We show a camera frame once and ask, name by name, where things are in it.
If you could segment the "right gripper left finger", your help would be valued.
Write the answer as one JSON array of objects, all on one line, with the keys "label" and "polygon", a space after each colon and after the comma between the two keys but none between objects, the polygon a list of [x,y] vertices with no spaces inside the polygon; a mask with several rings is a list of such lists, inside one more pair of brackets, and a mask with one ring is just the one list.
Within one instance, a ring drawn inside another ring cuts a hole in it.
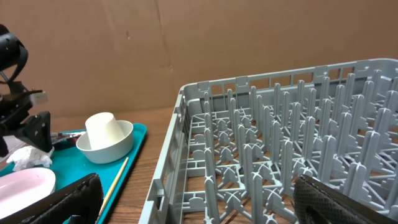
[{"label": "right gripper left finger", "polygon": [[1,219],[1,223],[96,223],[103,204],[97,173],[88,174],[28,207]]}]

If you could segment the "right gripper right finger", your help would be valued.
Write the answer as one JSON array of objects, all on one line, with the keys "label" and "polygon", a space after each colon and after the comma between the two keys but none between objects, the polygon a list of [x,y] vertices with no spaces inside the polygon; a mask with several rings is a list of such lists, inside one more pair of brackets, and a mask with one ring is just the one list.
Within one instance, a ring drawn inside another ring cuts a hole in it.
[{"label": "right gripper right finger", "polygon": [[397,224],[308,175],[295,181],[293,200],[300,224]]}]

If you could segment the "teal serving tray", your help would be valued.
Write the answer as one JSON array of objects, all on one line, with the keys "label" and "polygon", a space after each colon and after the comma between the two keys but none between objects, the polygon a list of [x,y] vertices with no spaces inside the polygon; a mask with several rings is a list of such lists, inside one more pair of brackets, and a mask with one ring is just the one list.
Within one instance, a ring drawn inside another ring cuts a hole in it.
[{"label": "teal serving tray", "polygon": [[62,188],[92,173],[99,175],[103,192],[107,194],[119,170],[122,169],[123,172],[120,175],[119,181],[115,185],[98,219],[98,223],[105,223],[108,219],[108,215],[113,211],[113,203],[118,200],[119,191],[124,187],[124,182],[129,177],[130,170],[134,166],[141,151],[141,146],[146,138],[146,134],[146,126],[135,123],[131,134],[133,137],[133,146],[130,152],[121,159],[107,164],[95,164],[90,162],[75,146],[55,151],[52,154],[53,163],[50,166],[50,170],[55,174],[55,192],[52,195],[58,195]]}]

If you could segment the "large white plate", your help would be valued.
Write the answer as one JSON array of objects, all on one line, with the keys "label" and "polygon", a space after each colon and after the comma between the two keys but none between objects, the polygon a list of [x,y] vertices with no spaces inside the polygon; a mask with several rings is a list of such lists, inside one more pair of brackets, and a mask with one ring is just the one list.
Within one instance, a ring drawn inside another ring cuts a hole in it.
[{"label": "large white plate", "polygon": [[44,167],[24,169],[1,177],[1,218],[8,217],[49,196],[56,177]]}]

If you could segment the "white tissue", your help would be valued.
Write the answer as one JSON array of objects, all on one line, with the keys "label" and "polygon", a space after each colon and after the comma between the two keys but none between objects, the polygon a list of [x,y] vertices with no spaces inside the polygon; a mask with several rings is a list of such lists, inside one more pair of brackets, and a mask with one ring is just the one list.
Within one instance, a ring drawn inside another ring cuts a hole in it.
[{"label": "white tissue", "polygon": [[51,156],[55,148],[49,152],[44,152],[34,146],[24,146],[13,152],[7,159],[8,164],[14,164],[14,172],[30,169],[36,166],[50,167],[52,165]]}]

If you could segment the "red snack wrapper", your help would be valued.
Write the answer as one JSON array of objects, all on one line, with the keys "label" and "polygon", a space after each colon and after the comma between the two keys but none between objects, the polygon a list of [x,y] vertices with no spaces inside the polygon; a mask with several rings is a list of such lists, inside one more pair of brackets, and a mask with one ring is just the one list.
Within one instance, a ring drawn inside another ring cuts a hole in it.
[{"label": "red snack wrapper", "polygon": [[71,132],[71,133],[51,133],[52,144],[58,144],[60,142],[69,142],[71,144],[76,144],[78,138],[84,135],[85,131]]}]

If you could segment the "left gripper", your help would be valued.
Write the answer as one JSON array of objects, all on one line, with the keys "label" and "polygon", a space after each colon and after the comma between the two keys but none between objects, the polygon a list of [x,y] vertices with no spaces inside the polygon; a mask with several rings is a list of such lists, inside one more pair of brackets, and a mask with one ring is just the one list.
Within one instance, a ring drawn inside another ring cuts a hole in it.
[{"label": "left gripper", "polygon": [[48,111],[29,116],[32,97],[43,90],[29,90],[16,78],[27,63],[29,53],[9,29],[1,25],[1,84],[9,93],[1,94],[1,136],[13,135],[44,152],[52,150]]}]

